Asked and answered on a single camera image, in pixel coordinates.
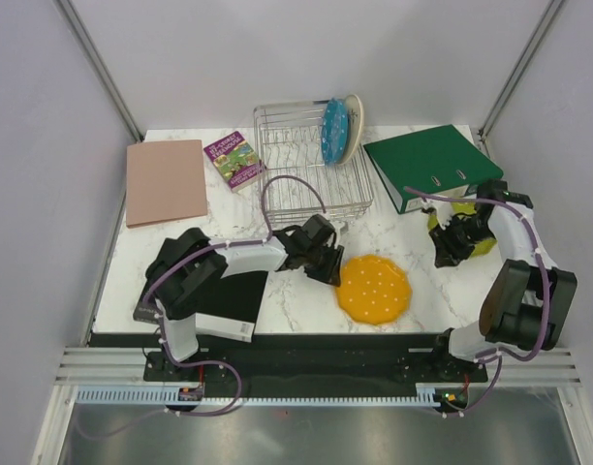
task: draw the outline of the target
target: beige plate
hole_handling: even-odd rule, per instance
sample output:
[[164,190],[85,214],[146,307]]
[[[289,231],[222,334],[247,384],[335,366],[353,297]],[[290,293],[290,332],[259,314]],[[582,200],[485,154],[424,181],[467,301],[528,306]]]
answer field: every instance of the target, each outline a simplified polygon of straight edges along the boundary
[[348,143],[346,144],[346,150],[344,150],[344,156],[338,162],[338,165],[343,165],[355,156],[359,149],[359,143],[361,141],[361,135],[363,134],[363,103],[361,99],[351,94],[344,99],[344,105],[348,111]]

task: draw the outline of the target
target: orange cushion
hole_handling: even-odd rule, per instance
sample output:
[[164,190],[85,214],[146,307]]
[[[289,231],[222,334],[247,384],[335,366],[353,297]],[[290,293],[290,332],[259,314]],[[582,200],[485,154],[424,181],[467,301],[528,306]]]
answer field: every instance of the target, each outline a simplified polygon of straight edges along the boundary
[[359,323],[380,325],[396,320],[409,308],[411,285],[389,259],[366,255],[348,260],[335,288],[339,306]]

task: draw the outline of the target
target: gray wall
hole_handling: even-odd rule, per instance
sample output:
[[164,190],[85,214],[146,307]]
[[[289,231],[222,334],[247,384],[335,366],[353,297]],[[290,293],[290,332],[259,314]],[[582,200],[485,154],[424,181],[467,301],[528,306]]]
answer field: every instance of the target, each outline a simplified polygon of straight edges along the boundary
[[49,0],[0,0],[0,464],[27,463],[116,214],[129,138]]
[[368,124],[483,122],[547,0],[73,0],[144,129],[358,93]]
[[490,139],[548,252],[577,273],[563,338],[593,402],[593,0],[567,3]]

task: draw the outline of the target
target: green binder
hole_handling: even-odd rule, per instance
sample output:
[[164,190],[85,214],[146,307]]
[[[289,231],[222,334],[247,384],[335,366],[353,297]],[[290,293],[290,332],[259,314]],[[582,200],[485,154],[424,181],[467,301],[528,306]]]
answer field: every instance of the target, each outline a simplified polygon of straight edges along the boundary
[[503,171],[487,159],[454,126],[440,126],[364,146],[398,213],[421,208],[410,186],[427,194],[464,197],[475,194]]

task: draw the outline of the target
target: table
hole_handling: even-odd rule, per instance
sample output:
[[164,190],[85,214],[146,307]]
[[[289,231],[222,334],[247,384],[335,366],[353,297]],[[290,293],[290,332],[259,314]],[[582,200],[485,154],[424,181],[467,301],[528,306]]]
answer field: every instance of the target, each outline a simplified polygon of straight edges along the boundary
[[[381,140],[427,126],[366,128],[363,142]],[[457,126],[469,140],[467,126]],[[253,144],[253,129],[238,129]],[[234,129],[152,130],[152,140],[200,139],[206,146]],[[455,268],[434,267],[434,246],[427,234],[427,217],[419,212],[398,215],[367,161],[374,202],[360,218],[349,221],[342,234],[344,260],[377,254],[392,259],[408,273],[413,288],[409,311],[396,322],[372,326],[354,323],[337,306],[331,286],[305,276],[302,270],[269,273],[256,333],[367,333],[441,332],[466,326],[480,313],[482,302],[501,268],[495,247],[484,257]],[[178,237],[192,227],[208,236],[263,237],[265,224],[259,208],[258,187],[232,193],[219,173],[204,159],[208,215],[128,229],[124,222],[110,259],[109,272],[93,324],[95,333],[150,333],[154,325],[133,321],[133,308],[145,282],[144,272],[166,237]]]

